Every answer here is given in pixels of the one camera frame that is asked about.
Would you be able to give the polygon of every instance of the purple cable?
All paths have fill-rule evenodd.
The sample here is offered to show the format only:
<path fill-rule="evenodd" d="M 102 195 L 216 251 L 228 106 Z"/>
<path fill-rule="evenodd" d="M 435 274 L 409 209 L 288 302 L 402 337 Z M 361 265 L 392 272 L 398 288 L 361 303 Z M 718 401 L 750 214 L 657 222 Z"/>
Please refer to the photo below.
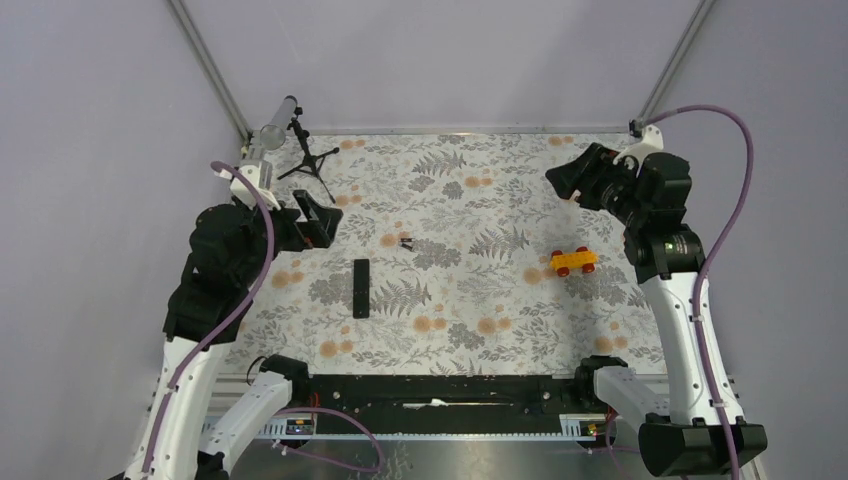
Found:
<path fill-rule="evenodd" d="M 383 469 L 383 464 L 386 461 L 386 456 L 383 454 L 383 449 L 380 447 L 380 443 L 377 442 L 377 439 L 374 437 L 374 434 L 371 433 L 365 425 L 359 423 L 355 418 L 347 415 L 345 413 L 339 412 L 337 410 L 331 410 L 329 408 L 321 408 L 321 407 L 301 407 L 301 408 L 284 408 L 277 412 L 278 414 L 283 413 L 326 413 L 327 415 L 333 415 L 339 417 L 341 419 L 347 420 L 351 425 L 358 428 L 365 436 L 368 437 L 368 440 L 371 440 L 371 445 L 374 445 L 374 449 L 377 450 L 377 466 L 374 467 L 360 467 L 357 465 L 351 465 L 349 463 L 340 462 L 334 458 L 325 457 L 324 455 L 319 455 L 317 453 L 303 452 L 299 449 L 289 448 L 283 450 L 284 452 L 294 453 L 297 455 L 301 455 L 307 458 L 311 458 L 314 460 L 320 460 L 322 462 L 332 463 L 333 465 L 347 468 L 348 470 L 353 470 L 355 472 L 362 473 L 377 473 Z"/>
<path fill-rule="evenodd" d="M 724 240 L 727 238 L 727 235 L 730 233 L 730 229 L 733 228 L 733 225 L 736 223 L 736 220 L 739 218 L 739 214 L 742 212 L 742 207 L 745 205 L 745 200 L 748 198 L 748 190 L 751 187 L 751 175 L 754 171 L 754 143 L 751 140 L 751 131 L 748 130 L 745 122 L 739 118 L 738 115 L 727 110 L 726 108 L 718 107 L 715 105 L 689 105 L 686 107 L 681 107 L 675 110 L 669 110 L 667 112 L 663 112 L 654 118 L 651 118 L 645 122 L 646 125 L 650 125 L 652 123 L 660 122 L 665 120 L 666 118 L 673 117 L 680 113 L 686 112 L 694 112 L 694 111 L 707 111 L 707 112 L 715 112 L 724 115 L 725 117 L 733 120 L 736 125 L 742 130 L 742 136 L 745 137 L 745 179 L 742 182 L 742 191 L 739 193 L 739 199 L 736 201 L 736 208 L 733 209 L 733 213 L 730 215 L 730 219 L 727 221 L 727 224 L 722 229 L 721 234 L 718 236 L 715 245 L 713 245 L 712 250 L 707 255 L 706 260 L 704 260 L 704 265 L 701 267 L 701 270 L 698 272 L 698 276 L 695 278 L 695 291 L 692 293 L 692 314 L 695 317 L 698 317 L 701 314 L 701 286 L 704 284 L 704 280 L 707 278 L 707 272 L 710 270 L 710 265 L 712 265 L 713 260 L 718 254 L 719 249 L 722 244 L 724 244 Z M 710 352 L 707 350 L 707 339 L 706 334 L 704 333 L 704 326 L 702 322 L 695 322 L 695 335 L 698 338 L 698 350 L 701 353 L 701 364 L 704 367 L 704 373 L 707 377 L 707 386 L 710 390 L 710 396 L 713 397 L 713 402 L 717 404 L 721 404 L 721 394 L 719 393 L 718 383 L 715 379 L 715 372 L 713 371 L 712 364 L 710 362 Z M 724 430 L 724 438 L 727 441 L 728 453 L 730 455 L 730 478 L 732 480 L 739 480 L 739 457 L 736 454 L 736 443 L 733 441 L 733 431 L 730 429 L 730 421 L 727 419 L 727 412 L 725 412 L 724 407 L 716 407 L 716 414 L 718 415 L 719 421 L 721 422 L 722 430 Z"/>
<path fill-rule="evenodd" d="M 240 180 L 241 183 L 247 187 L 247 190 L 253 195 L 253 198 L 256 199 L 256 206 L 259 207 L 259 211 L 262 213 L 262 219 L 265 220 L 265 231 L 268 237 L 268 247 L 265 251 L 265 262 L 262 264 L 262 270 L 259 272 L 259 276 L 256 277 L 256 282 L 253 284 L 253 288 L 247 293 L 247 296 L 244 297 L 244 300 L 238 304 L 235 310 L 230 313 L 227 318 L 221 322 L 220 325 L 215 327 L 208 335 L 203 337 L 201 340 L 177 365 L 177 368 L 174 369 L 174 374 L 171 376 L 171 380 L 168 382 L 168 389 L 170 390 L 165 396 L 162 397 L 162 403 L 159 404 L 159 409 L 156 411 L 156 417 L 153 420 L 153 426 L 150 429 L 150 438 L 147 440 L 147 452 L 144 454 L 144 463 L 142 463 L 141 471 L 144 473 L 149 473 L 150 464 L 153 463 L 153 452 L 156 449 L 156 441 L 159 437 L 159 430 L 162 429 L 162 422 L 165 420 L 165 411 L 168 409 L 168 404 L 171 402 L 171 393 L 173 393 L 174 388 L 177 386 L 177 383 L 180 380 L 180 376 L 183 374 L 185 369 L 188 367 L 188 364 L 194 360 L 194 357 L 197 356 L 204 348 L 206 348 L 215 337 L 218 336 L 221 332 L 224 331 L 227 327 L 232 324 L 239 315 L 244 312 L 247 307 L 250 305 L 250 302 L 253 301 L 253 297 L 256 296 L 256 293 L 262 287 L 262 283 L 265 281 L 265 277 L 268 275 L 268 270 L 271 269 L 271 261 L 274 260 L 274 224 L 271 222 L 271 212 L 268 211 L 268 207 L 265 205 L 265 201 L 262 200 L 262 197 L 259 195 L 259 192 L 256 191 L 256 188 L 253 184 L 250 183 L 250 180 L 246 179 L 241 173 L 238 172 L 235 168 L 223 163 L 223 162 L 212 162 L 210 164 L 212 170 L 216 172 L 220 172 L 221 170 L 227 171 L 233 175 L 236 179 Z"/>

